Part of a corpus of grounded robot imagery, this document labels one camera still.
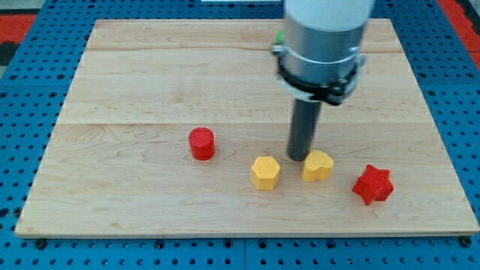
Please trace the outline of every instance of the yellow block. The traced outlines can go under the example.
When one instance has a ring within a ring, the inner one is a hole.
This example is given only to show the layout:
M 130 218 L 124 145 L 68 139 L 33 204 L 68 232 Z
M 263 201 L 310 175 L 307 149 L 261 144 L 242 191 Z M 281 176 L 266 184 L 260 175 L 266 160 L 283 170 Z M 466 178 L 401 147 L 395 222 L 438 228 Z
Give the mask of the yellow block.
M 257 157 L 253 162 L 251 180 L 257 190 L 273 190 L 279 175 L 280 165 L 273 157 Z
M 326 180 L 330 177 L 334 165 L 335 163 L 329 155 L 322 151 L 313 150 L 305 158 L 301 177 L 306 182 L 313 182 L 317 179 Z

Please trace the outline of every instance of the wooden board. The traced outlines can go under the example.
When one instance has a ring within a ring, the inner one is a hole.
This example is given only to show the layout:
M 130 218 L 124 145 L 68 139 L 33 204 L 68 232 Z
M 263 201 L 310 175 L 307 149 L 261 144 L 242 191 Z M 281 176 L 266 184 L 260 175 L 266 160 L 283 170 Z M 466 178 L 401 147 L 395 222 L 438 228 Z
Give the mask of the wooden board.
M 24 238 L 371 237 L 479 231 L 400 43 L 372 19 L 356 92 L 324 106 L 313 142 L 336 162 L 301 179 L 285 154 L 293 98 L 269 49 L 281 20 L 99 20 L 16 233 Z M 187 135 L 216 135 L 194 160 Z M 273 191 L 255 157 L 282 166 Z M 351 192 L 366 164 L 395 192 L 365 206 Z

